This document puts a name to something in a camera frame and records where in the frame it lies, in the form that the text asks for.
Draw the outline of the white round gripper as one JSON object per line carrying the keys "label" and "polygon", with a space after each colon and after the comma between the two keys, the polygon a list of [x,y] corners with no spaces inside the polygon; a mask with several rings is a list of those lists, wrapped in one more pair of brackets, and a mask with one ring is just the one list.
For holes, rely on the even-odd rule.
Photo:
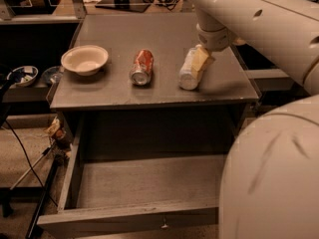
{"label": "white round gripper", "polygon": [[191,60],[191,69],[194,72],[199,72],[205,66],[215,61],[208,51],[223,51],[231,45],[233,38],[231,32],[225,27],[218,30],[203,30],[200,25],[197,24],[196,30],[199,44],[202,47],[195,47],[193,58]]}

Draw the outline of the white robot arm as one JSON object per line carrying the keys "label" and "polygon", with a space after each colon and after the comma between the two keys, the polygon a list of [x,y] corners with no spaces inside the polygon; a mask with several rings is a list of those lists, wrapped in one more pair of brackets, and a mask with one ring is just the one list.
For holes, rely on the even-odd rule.
{"label": "white robot arm", "polygon": [[308,93],[252,122],[226,158],[219,239],[319,239],[319,6],[308,0],[188,0],[201,43],[242,38]]}

